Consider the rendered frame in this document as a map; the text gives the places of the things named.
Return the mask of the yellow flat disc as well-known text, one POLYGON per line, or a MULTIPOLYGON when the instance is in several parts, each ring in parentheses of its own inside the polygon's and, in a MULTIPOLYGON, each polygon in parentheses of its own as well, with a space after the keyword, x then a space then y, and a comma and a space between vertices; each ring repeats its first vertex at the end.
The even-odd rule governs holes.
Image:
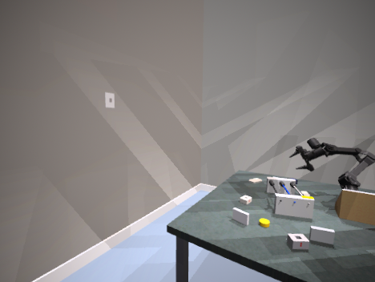
POLYGON ((269 227, 269 221, 267 219, 260 220, 260 226, 265 228, 269 227))

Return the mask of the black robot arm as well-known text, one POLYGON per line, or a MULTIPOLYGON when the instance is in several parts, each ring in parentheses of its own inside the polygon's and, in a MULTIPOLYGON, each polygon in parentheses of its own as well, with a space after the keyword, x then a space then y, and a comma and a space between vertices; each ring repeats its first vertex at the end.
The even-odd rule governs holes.
POLYGON ((308 145, 316 152, 317 158, 325 155, 338 155, 338 154, 345 154, 345 155, 353 155, 359 161, 359 165, 356 166, 351 172, 347 171, 341 177, 338 178, 338 181, 341 185, 341 189, 350 190, 350 191, 358 191, 358 187, 361 184, 357 181, 357 176, 361 173, 364 169, 368 166, 375 163, 375 155, 369 151, 362 151, 360 148, 345 148, 345 147, 337 147, 335 145, 322 143, 320 144, 316 138, 311 138, 307 141, 308 145), (323 149, 323 147, 325 148, 323 149), (358 154, 364 154, 366 157, 363 159, 360 158, 358 154))

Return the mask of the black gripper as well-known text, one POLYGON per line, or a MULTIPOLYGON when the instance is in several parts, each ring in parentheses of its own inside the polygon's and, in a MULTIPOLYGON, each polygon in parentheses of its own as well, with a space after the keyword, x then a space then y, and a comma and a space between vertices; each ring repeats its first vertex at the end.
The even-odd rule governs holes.
POLYGON ((307 163, 307 165, 297 167, 296 169, 308 169, 310 171, 314 171, 314 166, 309 161, 317 158, 316 152, 310 151, 310 152, 304 154, 303 151, 304 150, 303 150, 302 146, 297 146, 296 151, 289 158, 301 153, 302 157, 303 157, 304 161, 307 163))

